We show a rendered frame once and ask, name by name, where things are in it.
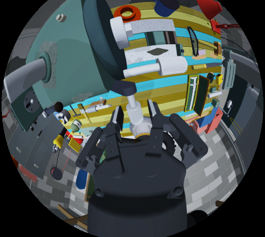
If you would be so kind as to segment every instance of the tiled floor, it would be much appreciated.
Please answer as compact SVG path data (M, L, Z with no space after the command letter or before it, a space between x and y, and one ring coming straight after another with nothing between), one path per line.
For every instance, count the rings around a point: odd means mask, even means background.
M113 8L129 3L130 0L107 0L107 2L112 4L111 8ZM33 33L35 34L38 31L39 29L35 29ZM2 115L5 115L9 109L10 104L6 98L5 90L3 90ZM2 121L8 143L18 124L12 113L9 113ZM210 213L216 209L215 201L225 201L243 177L230 139L225 135L220 125L208 135L203 132L200 137L209 149L201 160L186 170L184 190L188 213L196 209ZM181 160L180 151L181 149L177 146L174 157L179 160ZM78 153L73 150L71 150L70 154L69 152L70 147L66 144L59 154L57 166L61 170L65 167L63 178L60 181L54 180L50 175L50 169L56 165L58 154L51 155L43 180L38 178L35 183L25 177L19 170L18 172L34 196L44 206L56 209L57 205L60 204L64 208L70 208L82 216L87 214L88 203L84 201L85 190L79 190L75 184L79 170L75 165Z

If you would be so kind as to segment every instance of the red lamp shade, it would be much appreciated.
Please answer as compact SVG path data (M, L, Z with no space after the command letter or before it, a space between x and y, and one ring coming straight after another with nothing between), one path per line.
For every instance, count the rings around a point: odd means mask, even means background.
M222 11L220 4L214 0L197 0L202 12L207 19L213 19L219 12Z

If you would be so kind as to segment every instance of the grinding wheel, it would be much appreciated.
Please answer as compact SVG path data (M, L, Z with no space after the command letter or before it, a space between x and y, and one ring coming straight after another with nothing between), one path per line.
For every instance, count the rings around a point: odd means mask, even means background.
M207 74L207 79L210 79L210 84L213 82L213 80L214 80L214 75L213 75L213 73L208 73Z
M111 29L113 17L105 0L86 0L83 7L86 32L99 61L116 80L125 79L123 70L127 69L123 49L119 49Z

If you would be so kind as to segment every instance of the black ball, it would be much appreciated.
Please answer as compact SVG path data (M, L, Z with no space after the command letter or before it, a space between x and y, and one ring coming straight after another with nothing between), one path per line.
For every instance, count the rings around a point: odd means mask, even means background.
M56 112L61 113L63 111L63 104L61 102L57 102L54 105L54 109Z

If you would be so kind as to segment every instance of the gray tile floor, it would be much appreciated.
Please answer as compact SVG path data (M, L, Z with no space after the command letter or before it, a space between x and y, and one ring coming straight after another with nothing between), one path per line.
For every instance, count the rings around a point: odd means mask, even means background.
M45 21L50 15L66 0L49 0L51 3L44 4L36 13L36 18L32 18L21 33L20 37L23 43L18 42L13 49L11 58L16 55L26 57L29 46L32 43L35 35L38 33ZM110 8L128 4L131 0L107 0ZM227 17L225 23L231 21L233 17ZM242 47L247 47L249 44L245 43ZM5 90L2 92L2 115L5 115L10 109L10 104L6 98ZM18 124L9 113L3 120L4 133L6 141L10 140L12 133L18 127ZM210 213L216 209L215 201L225 201L231 193L236 189L243 178L241 166L238 162L236 154L233 150L229 138L224 133L222 127L219 125L216 130L208 135L200 134L200 137L209 147L207 155L200 161L187 169L184 181L185 195L187 201L187 212L192 210L204 210ZM181 160L181 149L176 148L174 157ZM58 167L62 170L66 164L70 147L67 144L63 146L60 151L58 159ZM63 178L60 181L55 181L50 175L50 168L56 165L57 155L51 155L48 163L44 179L37 179L37 182L31 181L25 177L18 169L22 179L30 188L33 195L47 208L56 209L60 204L64 208L70 208L79 215L87 214L88 203L84 201L85 190L77 189L75 182L78 174L75 160L78 153L71 150L69 160L63 171Z

